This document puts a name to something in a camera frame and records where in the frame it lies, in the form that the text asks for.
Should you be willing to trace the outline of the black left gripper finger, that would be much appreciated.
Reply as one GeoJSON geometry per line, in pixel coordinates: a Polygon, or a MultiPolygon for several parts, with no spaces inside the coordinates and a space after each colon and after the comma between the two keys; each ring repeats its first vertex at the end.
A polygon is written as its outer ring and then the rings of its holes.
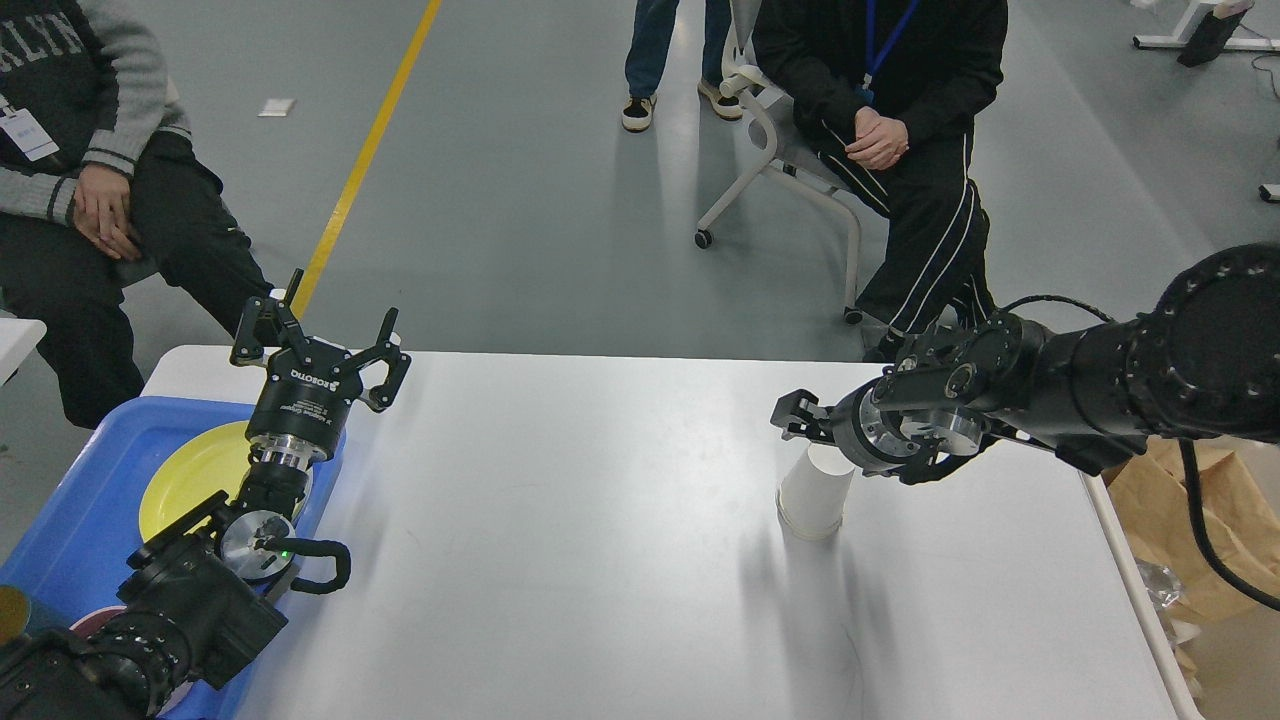
{"type": "Polygon", "coordinates": [[[340,360],[340,398],[344,404],[360,401],[374,413],[384,413],[396,401],[411,364],[394,331],[398,315],[398,307],[389,307],[374,343],[340,360]],[[379,363],[387,368],[384,379],[366,387],[361,373],[379,363]]]}
{"type": "Polygon", "coordinates": [[[301,351],[303,365],[308,365],[308,338],[292,310],[303,277],[305,270],[297,268],[283,291],[246,301],[230,350],[233,366],[266,366],[266,347],[301,351]]]}

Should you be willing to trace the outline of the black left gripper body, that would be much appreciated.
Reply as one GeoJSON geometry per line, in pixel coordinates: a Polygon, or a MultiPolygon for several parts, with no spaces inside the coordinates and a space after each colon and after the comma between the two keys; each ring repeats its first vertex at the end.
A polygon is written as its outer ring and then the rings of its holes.
{"type": "Polygon", "coordinates": [[[335,373],[355,352],[323,340],[302,348],[282,346],[266,360],[268,382],[251,414],[246,439],[257,447],[288,436],[311,447],[311,460],[335,456],[355,400],[362,393],[360,370],[335,373]]]}

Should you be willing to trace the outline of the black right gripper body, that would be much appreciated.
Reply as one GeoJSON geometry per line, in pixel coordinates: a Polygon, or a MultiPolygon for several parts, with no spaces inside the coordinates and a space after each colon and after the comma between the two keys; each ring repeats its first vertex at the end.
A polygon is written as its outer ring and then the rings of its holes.
{"type": "Polygon", "coordinates": [[[986,421],[960,407],[886,410],[867,383],[829,409],[829,433],[867,477],[943,479],[987,443],[986,421]]]}

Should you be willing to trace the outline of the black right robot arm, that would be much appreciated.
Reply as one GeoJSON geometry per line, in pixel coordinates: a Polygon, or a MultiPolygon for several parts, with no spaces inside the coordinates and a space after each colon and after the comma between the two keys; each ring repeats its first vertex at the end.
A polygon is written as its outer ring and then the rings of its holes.
{"type": "Polygon", "coordinates": [[[806,389],[780,397],[785,438],[836,447],[873,477],[941,480],[1009,439],[1094,475],[1176,439],[1196,546],[1235,591],[1268,609],[1277,597],[1234,573],[1204,521],[1194,439],[1277,443],[1277,246],[1216,252],[1180,273],[1155,309],[1102,315],[1056,334],[1014,305],[970,329],[908,341],[882,374],[838,404],[806,389]]]}

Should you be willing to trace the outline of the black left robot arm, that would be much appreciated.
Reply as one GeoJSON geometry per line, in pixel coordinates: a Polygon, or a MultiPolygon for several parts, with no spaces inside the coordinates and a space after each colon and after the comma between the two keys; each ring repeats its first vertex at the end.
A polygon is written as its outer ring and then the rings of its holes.
{"type": "Polygon", "coordinates": [[[116,592],[124,609],[96,632],[15,633],[3,646],[5,719],[154,719],[187,682],[220,689],[251,665],[287,624],[280,594],[348,584],[349,548],[302,537],[296,520],[352,407],[393,405],[410,356],[397,307],[366,348],[306,334],[292,310],[302,278],[250,299],[230,350],[230,364],[266,373],[237,492],[215,489],[141,544],[116,592]]]}

